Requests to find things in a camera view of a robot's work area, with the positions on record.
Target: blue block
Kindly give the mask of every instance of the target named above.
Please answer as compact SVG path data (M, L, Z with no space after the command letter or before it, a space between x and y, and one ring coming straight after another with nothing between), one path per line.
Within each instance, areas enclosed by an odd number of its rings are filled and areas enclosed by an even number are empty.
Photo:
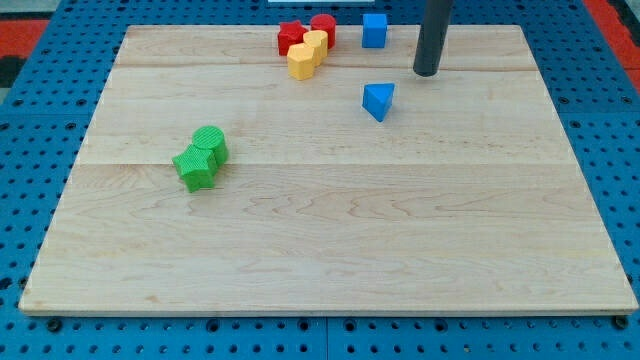
M378 122L384 120L384 117L391 108L391 100L393 99L393 90L395 87L396 85L393 83L367 84L364 86L362 107L373 115Z
M383 48L387 39L387 14L364 14L362 47Z

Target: black cylinder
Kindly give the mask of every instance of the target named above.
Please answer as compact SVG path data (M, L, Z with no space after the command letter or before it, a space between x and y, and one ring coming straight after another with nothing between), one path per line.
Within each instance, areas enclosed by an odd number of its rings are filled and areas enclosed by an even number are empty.
M438 72L452 8L453 0L426 0L413 61L416 74L433 76Z

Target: toy block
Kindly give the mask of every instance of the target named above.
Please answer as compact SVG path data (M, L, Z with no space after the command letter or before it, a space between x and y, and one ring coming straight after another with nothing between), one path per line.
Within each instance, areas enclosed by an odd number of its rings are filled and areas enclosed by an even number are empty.
M224 133L215 126L203 126L193 133L193 145L202 150L211 150L218 167L229 158L229 150L224 141Z
M393 90L396 85L367 84L364 86L362 107L365 108L378 122L382 122L391 108Z
M336 44L336 19L329 14L318 14L311 18L311 30L324 30L327 32L329 49Z
M214 187L213 176L218 171L218 166L213 151L189 145L182 154L172 160L178 176L184 181L189 192Z
M311 30L305 33L302 38L305 44L314 49L313 63L315 66L322 64L322 60L327 57L329 51L329 35L327 32L324 30Z
M383 48L387 39L387 15L364 14L362 24L362 47Z
M315 69L313 63L314 53L315 50L307 44L291 45L287 54L289 75L298 80L312 78Z
M302 36L307 31L300 20L281 22L280 32L278 33L278 54L286 56L289 52L289 46L300 44L304 41Z

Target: blue pegboard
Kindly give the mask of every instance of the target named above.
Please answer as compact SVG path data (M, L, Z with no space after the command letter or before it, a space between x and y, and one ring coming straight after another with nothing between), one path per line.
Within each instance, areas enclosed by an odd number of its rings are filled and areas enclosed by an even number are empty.
M265 0L63 0L0 107L0 358L640 358L640 316L486 319L28 318L17 301L131 24L276 24L320 12L360 24L421 5ZM458 0L458 24L518 24L607 231L640 294L640 100L580 1Z

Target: yellow block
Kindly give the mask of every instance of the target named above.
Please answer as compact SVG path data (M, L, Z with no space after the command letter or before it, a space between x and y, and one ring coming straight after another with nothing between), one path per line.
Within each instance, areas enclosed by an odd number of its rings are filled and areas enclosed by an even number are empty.
M315 49L304 43L289 46L289 52L287 53L289 75L298 80L312 78L315 69L314 53Z
M316 50L314 55L314 64L316 66L322 64L322 60L327 57L329 52L329 35L324 30L312 30L304 33L302 37L305 44Z

